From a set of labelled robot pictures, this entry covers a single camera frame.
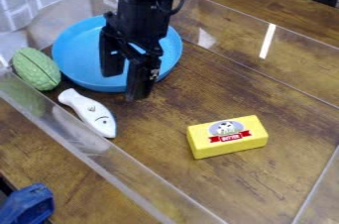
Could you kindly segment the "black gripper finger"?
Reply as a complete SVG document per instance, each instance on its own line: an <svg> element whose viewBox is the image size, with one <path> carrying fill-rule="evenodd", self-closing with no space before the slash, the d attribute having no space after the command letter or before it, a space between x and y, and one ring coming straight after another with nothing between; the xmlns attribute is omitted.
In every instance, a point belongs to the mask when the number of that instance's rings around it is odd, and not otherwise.
<svg viewBox="0 0 339 224"><path fill-rule="evenodd" d="M99 64L100 72L104 77L123 74L126 58L120 52L116 37L107 29L99 33Z"/></svg>
<svg viewBox="0 0 339 224"><path fill-rule="evenodd" d="M126 90L128 101L149 97L159 77L161 63L158 56L139 56L130 61Z"/></svg>

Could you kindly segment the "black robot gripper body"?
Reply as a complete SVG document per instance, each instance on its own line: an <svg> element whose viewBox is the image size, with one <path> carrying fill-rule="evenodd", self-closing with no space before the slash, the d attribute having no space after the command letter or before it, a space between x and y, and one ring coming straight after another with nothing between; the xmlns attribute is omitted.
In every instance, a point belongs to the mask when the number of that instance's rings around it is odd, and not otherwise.
<svg viewBox="0 0 339 224"><path fill-rule="evenodd" d="M136 44L154 56L162 56L161 40L167 35L171 16L181 11L173 4L174 0L118 0L116 12L103 15L106 26L99 40L106 52Z"/></svg>

